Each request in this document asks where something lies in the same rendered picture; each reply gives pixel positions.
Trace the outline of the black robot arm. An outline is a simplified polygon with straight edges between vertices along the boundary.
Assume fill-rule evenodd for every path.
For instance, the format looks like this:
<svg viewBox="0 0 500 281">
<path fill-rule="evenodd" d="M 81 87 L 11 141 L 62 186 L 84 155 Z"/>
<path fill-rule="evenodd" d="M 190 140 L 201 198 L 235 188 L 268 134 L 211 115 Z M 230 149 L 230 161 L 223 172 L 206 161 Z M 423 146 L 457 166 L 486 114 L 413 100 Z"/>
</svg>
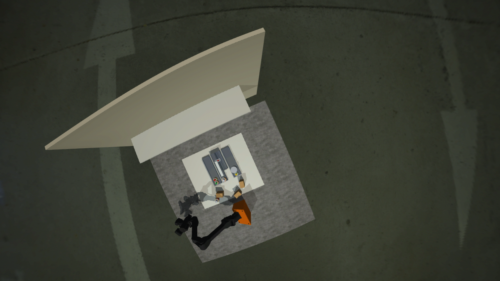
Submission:
<svg viewBox="0 0 500 281">
<path fill-rule="evenodd" d="M 217 227 L 214 231 L 212 231 L 208 236 L 203 238 L 198 237 L 198 217 L 192 215 L 188 215 L 183 219 L 177 218 L 175 225 L 180 225 L 180 231 L 186 232 L 188 228 L 192 227 L 192 242 L 196 244 L 201 250 L 206 250 L 210 245 L 211 241 L 217 237 L 225 228 L 229 228 L 230 226 L 235 226 L 236 222 L 241 219 L 241 216 L 238 212 L 234 212 L 232 215 L 224 217 L 221 220 L 221 225 Z M 183 222 L 183 223 L 182 223 Z"/>
</svg>

